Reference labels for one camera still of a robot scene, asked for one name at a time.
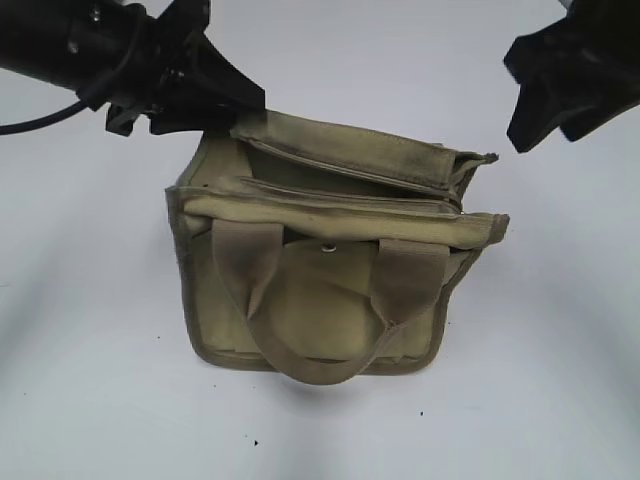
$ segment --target canvas bag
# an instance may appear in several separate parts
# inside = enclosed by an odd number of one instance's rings
[[[271,111],[205,133],[167,189],[193,348],[315,385],[426,366],[453,288],[504,237],[508,216],[462,213],[495,160]]]

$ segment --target white backdrop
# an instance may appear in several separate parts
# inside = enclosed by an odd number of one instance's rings
[[[196,357],[163,189],[198,134],[143,121],[124,139],[102,112],[0,138],[0,478],[640,478],[640,109],[528,155],[504,134],[502,57],[562,15],[554,0],[214,2],[209,35],[270,108],[502,154],[465,206],[510,213],[507,238],[412,376],[313,388]],[[8,72],[0,92],[0,123],[74,100]]]

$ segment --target bag handle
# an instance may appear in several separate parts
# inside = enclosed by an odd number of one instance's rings
[[[435,304],[449,247],[404,240],[380,240],[371,278],[370,302],[384,326],[365,354],[326,363],[293,352],[273,330],[263,298],[278,270],[284,226],[213,220],[213,258],[265,359],[280,372],[312,385],[344,382],[362,372],[411,320]]]

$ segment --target screw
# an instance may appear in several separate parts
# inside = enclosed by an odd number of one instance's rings
[[[80,47],[78,47],[78,42],[74,42],[73,40],[70,40],[69,43],[67,43],[67,50],[69,50],[69,52],[73,53],[74,55],[78,53],[80,51]]]
[[[89,18],[91,18],[93,23],[98,23],[100,21],[101,13],[102,12],[100,12],[100,7],[98,5],[94,5],[91,8],[91,13],[89,13]]]
[[[182,70],[176,70],[175,68],[172,68],[168,71],[167,76],[179,82],[184,78],[184,72]]]

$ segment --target black cord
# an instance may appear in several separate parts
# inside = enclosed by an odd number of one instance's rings
[[[84,102],[79,101],[58,112],[47,115],[46,117],[36,118],[35,120],[29,120],[22,123],[13,123],[11,125],[0,125],[0,135],[14,135],[16,133],[31,132],[33,130],[48,127],[49,125],[53,125],[66,120],[67,118],[73,117],[85,108],[87,108],[87,105]]]
[[[95,87],[90,89],[89,97],[81,99],[73,105],[70,105],[67,108],[63,108],[62,110],[45,117],[40,117],[36,118],[35,120],[29,120],[21,123],[13,123],[10,125],[0,125],[0,136],[32,132],[34,130],[39,130],[41,128],[49,127],[56,123],[62,122],[63,120],[67,120],[68,118],[71,118],[74,115],[82,112],[89,106],[92,101],[103,96],[105,92],[120,78],[127,64],[131,61],[138,43],[140,43],[142,26],[144,25],[145,19],[145,9],[144,7],[142,7],[142,5],[139,4],[131,5],[131,7],[138,9],[138,18],[136,21],[136,28],[133,32],[133,35],[131,36],[131,41],[129,42],[129,47],[122,57],[122,60],[120,60],[118,66],[114,70],[108,72],[106,75],[96,80]]]

